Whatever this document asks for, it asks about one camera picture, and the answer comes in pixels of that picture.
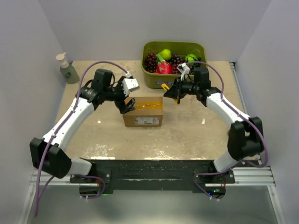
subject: green basket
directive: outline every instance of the green basket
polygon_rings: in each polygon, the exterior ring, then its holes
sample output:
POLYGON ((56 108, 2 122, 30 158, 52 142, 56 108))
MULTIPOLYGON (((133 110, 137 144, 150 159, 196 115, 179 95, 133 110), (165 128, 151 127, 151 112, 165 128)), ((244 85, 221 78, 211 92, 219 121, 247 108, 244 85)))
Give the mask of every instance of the green basket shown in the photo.
POLYGON ((161 88, 163 83, 172 85, 175 78, 180 75, 175 74, 154 74, 147 72, 143 67, 143 62, 147 58, 148 53, 158 54, 164 49, 169 49, 173 54, 178 56, 186 56, 194 54, 200 57, 202 62, 206 62, 206 53, 204 48, 193 42, 173 42, 173 41, 151 41, 144 45, 141 60, 141 69, 143 71, 144 81, 149 88, 161 88))

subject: black mounting plate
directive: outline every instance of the black mounting plate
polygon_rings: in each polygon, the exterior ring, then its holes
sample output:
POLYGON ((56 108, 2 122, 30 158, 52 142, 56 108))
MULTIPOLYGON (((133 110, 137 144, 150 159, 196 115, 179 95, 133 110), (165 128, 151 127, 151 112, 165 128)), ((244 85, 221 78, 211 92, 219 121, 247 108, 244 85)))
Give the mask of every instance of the black mounting plate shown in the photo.
MULTIPOLYGON (((207 173, 211 160, 88 160, 96 164, 98 176, 106 183, 106 194, 114 190, 184 190, 202 193, 194 183, 196 173, 207 173)), ((209 183, 234 183, 233 171, 213 176, 209 183)), ((197 182, 208 191, 203 177, 197 182)), ((93 179, 71 176, 70 183, 96 183, 93 179)), ((80 192, 98 192, 96 186, 80 186, 80 192)))

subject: packing tape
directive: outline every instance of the packing tape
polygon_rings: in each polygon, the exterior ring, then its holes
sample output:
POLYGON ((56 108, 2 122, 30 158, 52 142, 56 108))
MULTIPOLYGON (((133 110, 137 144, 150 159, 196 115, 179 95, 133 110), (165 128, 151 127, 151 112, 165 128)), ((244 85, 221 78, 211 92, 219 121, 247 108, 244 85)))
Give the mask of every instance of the packing tape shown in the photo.
POLYGON ((136 110, 163 109, 163 104, 162 101, 136 101, 134 107, 136 110))

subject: red toy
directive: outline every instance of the red toy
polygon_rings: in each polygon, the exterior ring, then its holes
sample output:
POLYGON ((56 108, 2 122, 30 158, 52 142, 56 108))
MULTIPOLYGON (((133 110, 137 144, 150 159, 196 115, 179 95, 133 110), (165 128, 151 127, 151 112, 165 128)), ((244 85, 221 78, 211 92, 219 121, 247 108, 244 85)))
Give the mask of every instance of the red toy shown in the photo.
POLYGON ((171 65, 167 63, 160 55, 157 55, 157 60, 158 60, 157 73, 171 74, 171 65))

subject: green apple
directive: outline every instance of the green apple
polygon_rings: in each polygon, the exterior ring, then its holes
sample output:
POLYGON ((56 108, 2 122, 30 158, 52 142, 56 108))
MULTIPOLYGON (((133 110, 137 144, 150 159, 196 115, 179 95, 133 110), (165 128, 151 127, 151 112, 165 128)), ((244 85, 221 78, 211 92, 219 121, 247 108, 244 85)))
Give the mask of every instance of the green apple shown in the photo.
POLYGON ((158 53, 164 60, 171 59, 171 51, 168 49, 162 50, 160 53, 158 53))

